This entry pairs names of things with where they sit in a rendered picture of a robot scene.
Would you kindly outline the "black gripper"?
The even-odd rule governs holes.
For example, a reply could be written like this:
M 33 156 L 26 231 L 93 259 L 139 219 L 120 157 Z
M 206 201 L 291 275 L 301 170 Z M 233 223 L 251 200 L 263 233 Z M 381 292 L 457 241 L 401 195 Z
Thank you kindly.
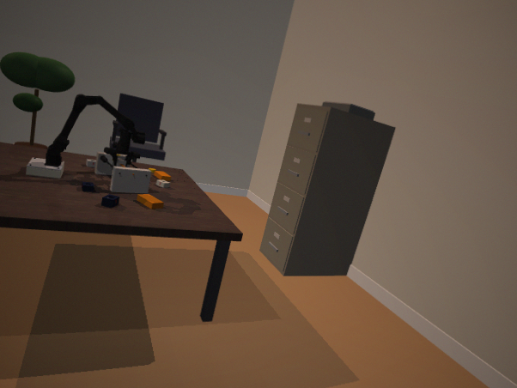
M 129 152 L 128 151 L 129 146 L 130 146 L 129 142 L 124 142 L 124 141 L 119 140 L 118 151 L 114 150 L 114 149 L 110 149 L 110 148 L 104 148 L 104 153 L 107 154 L 107 155 L 112 155 L 113 156 L 114 166 L 117 166 L 117 160 L 118 160 L 117 154 L 126 155 L 125 156 L 125 160 L 126 160 L 125 166 L 127 166 L 128 163 L 132 159 L 134 159 L 134 158 L 139 158 L 140 159 L 140 154 L 138 152 L 136 152 L 136 151 Z M 133 158 L 133 156 L 134 156 L 134 158 Z

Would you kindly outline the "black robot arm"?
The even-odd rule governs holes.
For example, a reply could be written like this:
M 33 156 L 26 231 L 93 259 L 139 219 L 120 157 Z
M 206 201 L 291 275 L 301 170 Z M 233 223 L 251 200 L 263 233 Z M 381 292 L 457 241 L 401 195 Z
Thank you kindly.
M 145 133 L 138 132 L 134 129 L 134 123 L 132 122 L 131 118 L 128 118 L 124 114 L 120 113 L 112 105 L 108 104 L 108 102 L 105 101 L 101 96 L 86 96 L 84 94 L 78 94 L 75 97 L 72 111 L 64 125 L 64 128 L 53 141 L 53 144 L 47 147 L 46 163 L 44 166 L 59 167 L 61 165 L 62 157 L 60 156 L 60 153 L 66 150 L 66 147 L 70 143 L 70 140 L 67 140 L 68 135 L 70 134 L 70 131 L 74 123 L 77 121 L 80 113 L 85 109 L 86 106 L 89 105 L 100 105 L 104 107 L 126 128 L 126 130 L 123 130 L 122 127 L 118 129 L 118 131 L 121 132 L 121 141 L 130 142 L 132 140 L 133 143 L 145 143 Z M 131 133 L 128 132 L 128 130 Z

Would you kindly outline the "orange rectangular block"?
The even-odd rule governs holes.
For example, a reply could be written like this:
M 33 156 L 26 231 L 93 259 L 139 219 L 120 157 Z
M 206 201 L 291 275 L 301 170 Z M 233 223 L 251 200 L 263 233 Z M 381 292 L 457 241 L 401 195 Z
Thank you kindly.
M 137 201 L 151 209 L 162 209 L 163 202 L 150 194 L 137 195 Z
M 171 177 L 162 171 L 155 171 L 155 176 L 159 179 L 170 181 Z

